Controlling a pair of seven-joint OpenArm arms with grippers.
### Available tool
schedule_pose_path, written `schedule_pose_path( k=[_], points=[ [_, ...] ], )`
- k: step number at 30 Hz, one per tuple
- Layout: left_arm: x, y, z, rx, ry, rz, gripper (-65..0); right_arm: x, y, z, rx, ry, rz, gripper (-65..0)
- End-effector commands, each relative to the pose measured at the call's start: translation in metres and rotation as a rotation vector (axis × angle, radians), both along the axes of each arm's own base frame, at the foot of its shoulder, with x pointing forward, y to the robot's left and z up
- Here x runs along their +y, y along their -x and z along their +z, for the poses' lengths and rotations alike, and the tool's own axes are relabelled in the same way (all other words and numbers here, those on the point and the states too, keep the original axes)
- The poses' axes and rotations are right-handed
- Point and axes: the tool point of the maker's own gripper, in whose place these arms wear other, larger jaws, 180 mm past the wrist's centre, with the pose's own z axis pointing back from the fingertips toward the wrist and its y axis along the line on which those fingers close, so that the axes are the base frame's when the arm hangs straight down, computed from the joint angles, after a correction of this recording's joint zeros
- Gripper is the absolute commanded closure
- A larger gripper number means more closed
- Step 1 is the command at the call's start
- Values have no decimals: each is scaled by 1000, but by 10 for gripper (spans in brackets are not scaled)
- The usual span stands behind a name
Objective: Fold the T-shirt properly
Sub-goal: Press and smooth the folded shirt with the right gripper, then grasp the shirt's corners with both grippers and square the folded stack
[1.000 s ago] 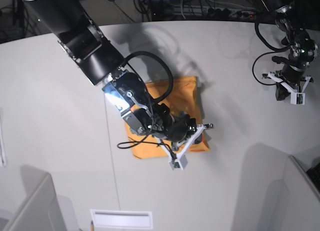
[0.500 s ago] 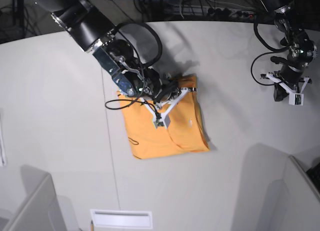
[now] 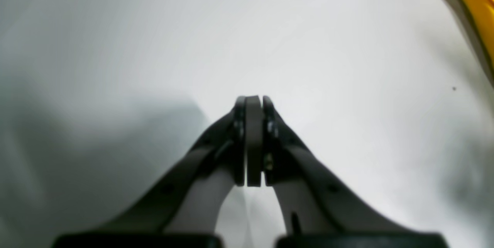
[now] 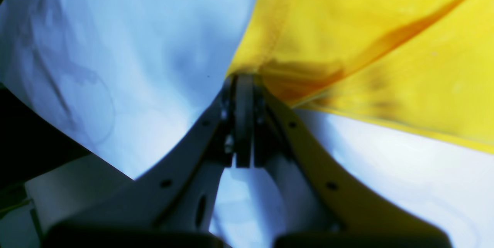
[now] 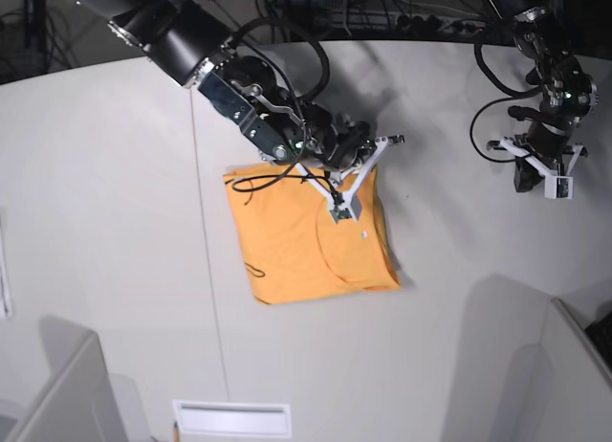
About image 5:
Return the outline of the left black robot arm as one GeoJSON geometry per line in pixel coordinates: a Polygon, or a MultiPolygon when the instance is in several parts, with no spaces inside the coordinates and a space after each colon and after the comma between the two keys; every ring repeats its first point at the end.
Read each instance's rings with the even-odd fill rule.
{"type": "Polygon", "coordinates": [[[594,80],[586,74],[572,52],[571,42],[558,21],[551,0],[486,0],[492,20],[474,41],[476,64],[490,83],[503,93],[508,115],[528,122],[526,132],[490,140],[477,154],[492,162],[492,152],[509,153],[514,165],[514,189],[518,193],[543,186],[553,200],[574,195],[572,171],[588,151],[570,142],[582,120],[598,104],[594,80]],[[509,31],[519,52],[531,59],[533,69],[525,80],[530,89],[514,90],[487,65],[483,47],[497,30],[509,31]]]}

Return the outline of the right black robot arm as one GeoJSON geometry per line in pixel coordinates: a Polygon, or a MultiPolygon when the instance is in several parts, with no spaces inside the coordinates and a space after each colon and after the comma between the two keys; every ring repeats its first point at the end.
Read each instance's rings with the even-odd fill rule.
{"type": "Polygon", "coordinates": [[[278,174],[235,179],[233,190],[255,193],[286,178],[311,181],[337,194],[333,174],[365,173],[404,136],[375,137],[368,122],[332,114],[317,102],[331,78],[322,45],[296,24],[259,17],[237,30],[193,0],[79,0],[127,45],[140,50],[178,85],[196,89],[259,150],[278,174]],[[298,94],[286,73],[247,36],[262,26],[286,27],[314,51],[320,75],[298,94]]]}

